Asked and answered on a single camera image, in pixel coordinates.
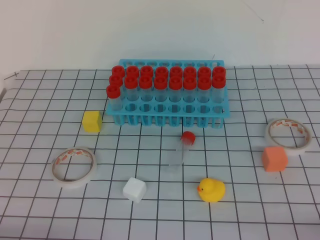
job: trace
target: test tube rack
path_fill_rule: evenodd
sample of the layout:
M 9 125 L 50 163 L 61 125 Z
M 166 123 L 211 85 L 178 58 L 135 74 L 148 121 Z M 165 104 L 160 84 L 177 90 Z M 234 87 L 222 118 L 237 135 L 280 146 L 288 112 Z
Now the test tube rack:
M 137 66 L 139 70 L 147 65 L 151 66 L 153 71 L 160 66 L 166 67 L 168 71 L 174 66 L 179 66 L 182 69 L 193 66 L 197 71 L 200 67 L 206 66 L 211 68 L 212 71 L 214 67 L 224 67 L 224 61 L 121 59 L 119 65 L 125 69 L 129 66 Z M 184 127 L 192 127 L 196 123 L 198 127 L 206 128 L 211 123 L 212 128 L 222 128 L 224 119 L 230 117 L 227 86 L 224 87 L 224 97 L 221 103 L 214 103 L 211 98 L 208 102 L 201 103 L 197 100 L 197 97 L 195 97 L 193 102 L 185 102 L 183 97 L 178 102 L 171 102 L 169 100 L 169 93 L 166 100 L 162 102 L 156 101 L 155 97 L 151 101 L 142 101 L 139 97 L 136 101 L 129 101 L 125 98 L 122 103 L 123 107 L 121 110 L 114 111 L 111 107 L 106 108 L 106 114 L 113 116 L 114 122 L 117 125 L 123 125 L 126 122 L 129 125 L 137 125 L 139 119 L 141 119 L 141 124 L 144 126 L 149 126 L 154 122 L 155 125 L 160 127 L 166 123 L 172 127 L 177 127 L 181 124 L 182 120 Z M 186 108 L 191 108 L 191 111 L 188 111 L 191 113 L 187 113 Z

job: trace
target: white cube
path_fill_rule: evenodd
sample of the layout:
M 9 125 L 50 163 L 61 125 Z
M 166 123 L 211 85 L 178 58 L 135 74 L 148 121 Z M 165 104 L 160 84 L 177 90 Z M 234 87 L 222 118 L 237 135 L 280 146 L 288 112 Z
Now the white cube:
M 147 191 L 144 181 L 131 177 L 123 188 L 123 195 L 135 203 L 139 203 Z

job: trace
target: rubber duck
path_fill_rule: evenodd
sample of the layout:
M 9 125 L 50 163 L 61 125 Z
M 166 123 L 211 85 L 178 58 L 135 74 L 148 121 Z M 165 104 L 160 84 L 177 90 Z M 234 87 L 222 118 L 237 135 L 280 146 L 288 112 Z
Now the rubber duck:
M 197 187 L 200 198 L 207 203 L 219 202 L 225 195 L 226 187 L 222 181 L 204 178 Z

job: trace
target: red cap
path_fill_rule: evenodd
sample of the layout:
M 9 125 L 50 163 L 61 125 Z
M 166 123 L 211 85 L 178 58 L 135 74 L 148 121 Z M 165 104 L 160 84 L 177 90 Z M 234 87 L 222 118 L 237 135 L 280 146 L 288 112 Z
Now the red cap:
M 168 78 L 168 68 L 166 68 L 165 66 L 159 66 L 156 68 L 155 70 L 155 76 L 164 76 L 165 78 Z
M 195 143 L 195 140 L 196 140 L 196 135 L 194 135 L 190 131 L 185 131 L 181 136 L 182 143 L 186 145 L 193 145 Z
M 152 77 L 148 75 L 143 75 L 139 79 L 139 86 L 142 89 L 152 88 Z
M 211 78 L 202 76 L 198 79 L 198 88 L 201 90 L 209 90 L 211 88 Z
M 172 90 L 180 90 L 182 88 L 182 78 L 179 76 L 170 77 L 169 88 Z
M 196 77 L 187 76 L 183 79 L 183 87 L 186 90 L 193 90 L 197 87 Z
M 196 77 L 197 76 L 197 69 L 193 66 L 187 66 L 183 70 L 183 76 L 184 77 Z
M 223 67 L 223 66 L 216 66 L 213 71 L 212 71 L 212 77 L 214 75 L 223 75 L 223 76 L 226 76 L 226 69 Z
M 170 77 L 178 76 L 178 77 L 182 78 L 182 73 L 183 73 L 182 68 L 179 66 L 173 66 L 170 69 Z
M 150 77 L 153 77 L 154 76 L 154 69 L 152 68 L 152 66 L 143 66 L 140 69 L 140 75 L 141 76 L 148 75 Z
M 212 87 L 215 89 L 222 89 L 226 86 L 226 76 L 214 75 L 212 79 Z
M 126 75 L 125 73 L 125 68 L 123 66 L 114 66 L 111 70 L 112 72 L 112 75 L 119 75 L 121 76 L 122 78 Z
M 168 86 L 168 80 L 164 76 L 156 76 L 154 79 L 154 88 L 158 90 L 166 89 Z
M 124 84 L 123 78 L 120 75 L 111 75 L 109 77 L 109 83 L 115 84 L 119 88 Z
M 133 75 L 136 78 L 138 78 L 139 77 L 139 68 L 137 66 L 128 66 L 126 68 L 126 75 L 127 76 Z
M 210 67 L 207 66 L 202 66 L 198 69 L 198 78 L 206 76 L 206 77 L 211 77 L 211 69 Z
M 124 85 L 127 89 L 135 89 L 138 87 L 138 80 L 133 75 L 126 76 L 124 79 Z
M 111 85 L 107 86 L 106 87 L 106 95 L 110 99 L 116 99 L 116 98 L 120 97 L 120 95 L 121 95 L 120 87 L 118 87 L 115 84 L 111 84 Z

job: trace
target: orange sponge cube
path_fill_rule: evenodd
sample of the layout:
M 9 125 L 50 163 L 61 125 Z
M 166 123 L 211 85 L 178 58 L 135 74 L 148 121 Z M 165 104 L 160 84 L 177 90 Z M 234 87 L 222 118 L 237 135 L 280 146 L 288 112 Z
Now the orange sponge cube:
M 281 172 L 288 165 L 288 157 L 281 146 L 266 147 L 262 154 L 262 163 L 266 172 Z

